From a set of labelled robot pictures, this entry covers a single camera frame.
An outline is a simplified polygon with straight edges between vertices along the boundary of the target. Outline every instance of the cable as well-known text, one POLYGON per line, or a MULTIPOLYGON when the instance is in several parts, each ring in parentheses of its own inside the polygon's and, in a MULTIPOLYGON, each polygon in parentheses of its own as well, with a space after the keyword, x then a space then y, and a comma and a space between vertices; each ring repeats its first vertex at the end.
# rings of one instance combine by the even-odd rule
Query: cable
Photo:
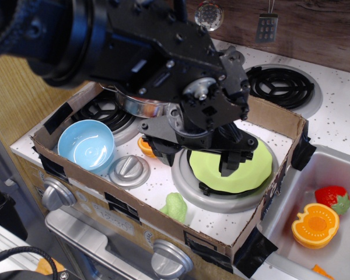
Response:
POLYGON ((3 261, 12 255, 20 254, 20 253, 35 253, 35 254, 41 255, 51 265, 52 272, 53 272, 53 280, 57 280, 58 274, 57 274, 57 268, 56 268, 56 265, 54 264, 54 261, 46 252, 44 252, 43 250, 40 250, 39 248, 23 246, 23 247, 17 247, 17 248, 5 250, 0 252, 0 261, 3 261))

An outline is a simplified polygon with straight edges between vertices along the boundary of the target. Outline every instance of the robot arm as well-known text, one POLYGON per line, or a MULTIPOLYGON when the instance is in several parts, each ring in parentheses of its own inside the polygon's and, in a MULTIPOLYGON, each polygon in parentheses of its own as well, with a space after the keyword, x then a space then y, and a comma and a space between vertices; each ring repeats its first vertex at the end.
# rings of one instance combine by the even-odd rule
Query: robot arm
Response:
POLYGON ((221 154, 219 171, 251 159, 257 140, 245 120, 250 85, 239 53, 217 51, 184 2, 163 0, 0 0, 0 55, 24 57, 49 85, 83 81, 170 103, 141 122, 156 155, 171 165, 181 148, 221 154))

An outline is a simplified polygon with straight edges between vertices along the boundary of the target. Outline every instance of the oven handle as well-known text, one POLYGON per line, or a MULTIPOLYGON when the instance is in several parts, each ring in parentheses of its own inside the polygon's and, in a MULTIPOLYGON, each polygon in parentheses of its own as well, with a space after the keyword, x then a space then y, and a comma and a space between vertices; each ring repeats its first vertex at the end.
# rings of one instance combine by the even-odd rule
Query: oven handle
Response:
POLYGON ((61 209, 51 211, 45 225, 70 245, 129 280, 154 280, 106 250, 108 238, 61 209))

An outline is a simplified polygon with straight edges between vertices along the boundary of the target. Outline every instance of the cardboard box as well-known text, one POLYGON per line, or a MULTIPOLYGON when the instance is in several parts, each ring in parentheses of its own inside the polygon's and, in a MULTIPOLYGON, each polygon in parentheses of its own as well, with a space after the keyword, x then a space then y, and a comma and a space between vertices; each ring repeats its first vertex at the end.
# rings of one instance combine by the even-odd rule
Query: cardboard box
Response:
MULTIPOLYGON (((249 245, 253 245, 254 247, 254 242, 256 241, 254 241, 255 239, 253 237, 256 236, 257 233, 259 234, 256 226, 265 215, 272 196, 279 190, 281 181, 285 175, 285 169, 292 161, 295 148, 301 139, 304 138, 304 140, 306 140, 307 121, 300 115, 285 110, 284 108, 262 99, 250 97, 248 121, 264 127, 267 130, 275 131, 291 138, 293 144, 244 230, 241 233, 236 233, 236 240, 232 245, 223 244, 218 240, 203 233, 196 232, 192 228, 173 220, 157 209, 145 204, 145 202, 140 199, 132 196, 129 192, 120 189, 104 178, 82 169, 78 165, 53 152, 54 146, 57 144, 61 133, 71 124, 70 116, 81 109, 101 91, 102 88, 98 84, 87 84, 80 92, 70 98, 56 111, 41 129, 35 133, 33 142, 45 170, 68 183, 70 181, 77 181, 96 190, 105 197, 110 195, 110 198, 115 200, 115 205, 117 206, 113 210, 126 214, 128 220, 135 220, 139 224, 144 223, 173 237, 175 240, 180 240, 207 262, 212 262, 229 272, 232 272, 232 264, 239 267, 239 263, 244 264, 246 262, 247 256, 248 258, 249 256, 254 258, 254 254, 250 252, 252 249, 249 245)), ((269 253, 270 252, 262 252, 263 255, 260 256, 261 260, 264 260, 269 253)))

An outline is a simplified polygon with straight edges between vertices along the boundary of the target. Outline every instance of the wooden wall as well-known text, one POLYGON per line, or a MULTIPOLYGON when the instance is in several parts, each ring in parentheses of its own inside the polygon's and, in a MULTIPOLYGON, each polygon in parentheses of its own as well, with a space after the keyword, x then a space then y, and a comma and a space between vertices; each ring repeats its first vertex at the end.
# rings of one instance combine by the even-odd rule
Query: wooden wall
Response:
POLYGON ((10 146, 76 92, 48 86, 23 59, 0 57, 0 139, 10 146))
MULTIPOLYGON (((215 39, 350 72, 350 0, 275 0, 276 42, 256 44, 268 0, 215 0, 225 11, 215 39)), ((201 0, 188 0, 188 19, 201 0)))

